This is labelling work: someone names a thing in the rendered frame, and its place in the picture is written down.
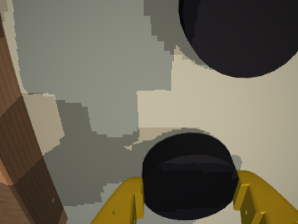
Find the black disc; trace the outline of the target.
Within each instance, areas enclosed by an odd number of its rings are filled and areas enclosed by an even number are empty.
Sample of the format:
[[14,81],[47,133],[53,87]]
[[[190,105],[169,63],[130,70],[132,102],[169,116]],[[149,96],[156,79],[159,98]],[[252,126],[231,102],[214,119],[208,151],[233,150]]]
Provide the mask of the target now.
[[233,201],[238,181],[227,147],[202,133],[180,133],[159,141],[142,164],[145,205],[173,220],[218,213]]
[[255,78],[298,52],[298,0],[179,0],[182,30],[211,69]]

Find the tan wooden tray with round pockets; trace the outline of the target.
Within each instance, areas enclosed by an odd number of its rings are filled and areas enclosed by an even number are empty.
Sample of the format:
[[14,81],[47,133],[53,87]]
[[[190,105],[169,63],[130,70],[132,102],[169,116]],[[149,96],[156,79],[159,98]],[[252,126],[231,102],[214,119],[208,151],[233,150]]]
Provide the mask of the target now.
[[21,94],[0,14],[0,224],[66,224]]

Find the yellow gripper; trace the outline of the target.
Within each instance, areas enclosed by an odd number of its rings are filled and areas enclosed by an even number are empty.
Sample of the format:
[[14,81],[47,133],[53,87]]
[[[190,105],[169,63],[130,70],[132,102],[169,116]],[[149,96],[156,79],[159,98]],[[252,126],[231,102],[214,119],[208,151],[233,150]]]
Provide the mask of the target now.
[[[258,175],[237,170],[239,181],[233,209],[241,224],[298,224],[298,210]],[[136,224],[144,218],[142,177],[126,179],[110,196],[90,224]]]

